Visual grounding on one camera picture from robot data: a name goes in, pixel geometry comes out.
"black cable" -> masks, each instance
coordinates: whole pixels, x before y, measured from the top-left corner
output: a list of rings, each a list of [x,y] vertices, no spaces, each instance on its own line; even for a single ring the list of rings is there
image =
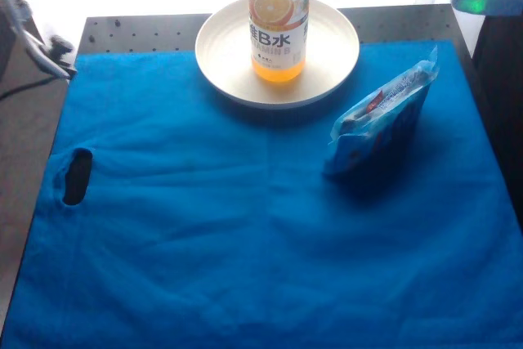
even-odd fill
[[[8,90],[7,92],[0,94],[0,101],[3,101],[3,100],[5,100],[6,98],[8,98],[10,96],[14,96],[17,93],[25,92],[26,90],[32,89],[34,87],[47,85],[49,82],[52,82],[55,79],[58,79],[58,78],[57,77],[49,77],[49,78],[41,79],[41,80],[39,80],[37,82],[28,83],[26,85],[22,85],[22,86],[16,87],[16,88],[14,88],[12,90]]]

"plate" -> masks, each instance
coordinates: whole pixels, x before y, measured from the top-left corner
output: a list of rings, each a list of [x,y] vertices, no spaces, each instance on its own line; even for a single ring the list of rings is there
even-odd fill
[[[266,109],[309,104],[342,84],[358,60],[360,41],[351,22],[338,10],[311,0],[305,68],[289,82],[267,82],[251,63],[248,20],[248,0],[239,0],[212,15],[196,38],[203,75],[239,103]]]

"orange drink bottle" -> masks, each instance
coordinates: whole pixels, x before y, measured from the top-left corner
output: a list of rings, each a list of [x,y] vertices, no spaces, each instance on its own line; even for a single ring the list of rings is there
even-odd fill
[[[309,0],[248,0],[253,68],[271,82],[297,77],[305,66]]]

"tissue packet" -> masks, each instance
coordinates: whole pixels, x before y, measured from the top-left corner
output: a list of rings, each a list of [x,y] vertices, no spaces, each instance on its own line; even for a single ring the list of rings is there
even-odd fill
[[[345,172],[391,141],[408,135],[438,71],[435,47],[429,60],[420,61],[381,86],[336,120],[325,173]]]

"green light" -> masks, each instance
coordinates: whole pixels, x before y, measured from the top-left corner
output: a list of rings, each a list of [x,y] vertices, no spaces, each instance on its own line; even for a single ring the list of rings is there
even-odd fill
[[[463,9],[474,14],[480,14],[485,10],[486,0],[463,0]]]

